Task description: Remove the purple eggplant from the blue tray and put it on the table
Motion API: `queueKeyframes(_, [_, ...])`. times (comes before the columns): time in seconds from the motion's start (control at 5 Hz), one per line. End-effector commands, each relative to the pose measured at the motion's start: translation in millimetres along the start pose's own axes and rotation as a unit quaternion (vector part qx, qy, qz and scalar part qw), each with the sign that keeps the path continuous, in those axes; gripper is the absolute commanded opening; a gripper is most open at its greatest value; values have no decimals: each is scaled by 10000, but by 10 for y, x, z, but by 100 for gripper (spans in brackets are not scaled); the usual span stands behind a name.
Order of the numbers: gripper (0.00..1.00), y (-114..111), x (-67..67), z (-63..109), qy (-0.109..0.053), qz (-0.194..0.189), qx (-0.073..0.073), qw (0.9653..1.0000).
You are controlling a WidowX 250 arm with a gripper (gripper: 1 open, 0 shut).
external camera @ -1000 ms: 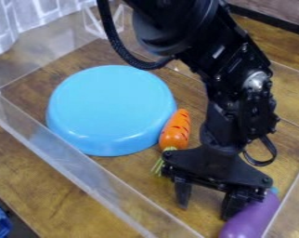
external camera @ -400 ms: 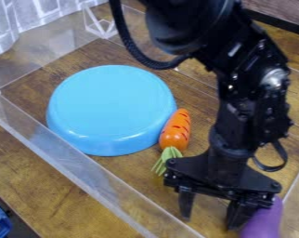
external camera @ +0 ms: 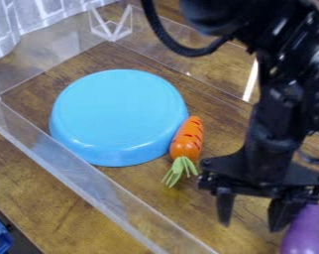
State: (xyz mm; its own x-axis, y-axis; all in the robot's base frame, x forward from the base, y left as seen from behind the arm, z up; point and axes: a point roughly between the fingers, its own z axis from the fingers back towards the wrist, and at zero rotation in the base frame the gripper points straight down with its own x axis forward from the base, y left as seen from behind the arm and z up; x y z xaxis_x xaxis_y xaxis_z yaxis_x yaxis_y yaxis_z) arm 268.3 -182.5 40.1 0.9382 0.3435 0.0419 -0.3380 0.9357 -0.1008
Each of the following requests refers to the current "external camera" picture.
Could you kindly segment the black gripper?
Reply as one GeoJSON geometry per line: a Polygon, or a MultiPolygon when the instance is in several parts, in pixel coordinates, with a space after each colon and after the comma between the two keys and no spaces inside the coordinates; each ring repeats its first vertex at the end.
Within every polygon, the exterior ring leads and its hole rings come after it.
{"type": "Polygon", "coordinates": [[[202,161],[199,188],[218,196],[224,226],[231,225],[236,194],[272,198],[267,211],[271,232],[294,221],[308,200],[319,199],[319,173],[292,162],[314,132],[319,132],[319,103],[254,106],[242,148],[202,161]]]}

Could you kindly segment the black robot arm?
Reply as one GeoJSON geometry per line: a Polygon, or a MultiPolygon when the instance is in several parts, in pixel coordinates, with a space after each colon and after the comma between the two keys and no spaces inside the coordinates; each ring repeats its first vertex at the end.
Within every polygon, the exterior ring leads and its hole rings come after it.
{"type": "Polygon", "coordinates": [[[231,223],[239,194],[268,197],[275,232],[319,201],[319,173],[292,162],[319,132],[319,9],[310,0],[182,0],[180,8],[202,33],[242,41],[259,65],[243,146],[202,161],[199,187],[218,197],[222,224],[231,223]]]}

